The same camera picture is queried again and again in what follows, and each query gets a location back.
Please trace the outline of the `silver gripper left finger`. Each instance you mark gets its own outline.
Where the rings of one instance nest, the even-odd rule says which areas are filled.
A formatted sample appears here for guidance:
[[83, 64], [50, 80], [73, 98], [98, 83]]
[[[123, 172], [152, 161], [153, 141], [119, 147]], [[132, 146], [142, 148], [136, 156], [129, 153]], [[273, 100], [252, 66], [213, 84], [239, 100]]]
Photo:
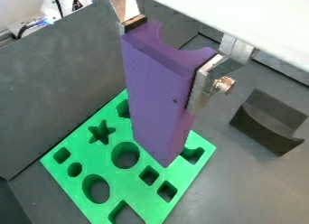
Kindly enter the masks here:
[[109, 0], [118, 16], [119, 35], [130, 32], [148, 22], [141, 13], [137, 0]]

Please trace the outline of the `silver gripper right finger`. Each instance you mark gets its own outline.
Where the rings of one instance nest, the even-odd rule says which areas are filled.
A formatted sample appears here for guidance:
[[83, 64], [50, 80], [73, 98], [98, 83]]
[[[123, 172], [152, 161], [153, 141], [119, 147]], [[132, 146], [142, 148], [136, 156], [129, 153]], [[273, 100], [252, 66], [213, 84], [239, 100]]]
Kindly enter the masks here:
[[186, 110], [194, 116], [217, 92], [229, 94], [236, 80], [229, 74], [241, 68], [256, 54], [256, 48], [229, 34], [224, 34], [220, 53], [202, 65], [194, 75]]

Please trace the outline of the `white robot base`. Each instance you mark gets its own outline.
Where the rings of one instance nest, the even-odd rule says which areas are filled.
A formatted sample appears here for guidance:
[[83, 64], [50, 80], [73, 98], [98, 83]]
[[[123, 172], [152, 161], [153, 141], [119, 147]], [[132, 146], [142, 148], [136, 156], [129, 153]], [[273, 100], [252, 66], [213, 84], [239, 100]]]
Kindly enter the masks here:
[[93, 0], [43, 0], [41, 11], [51, 22], [89, 6]]

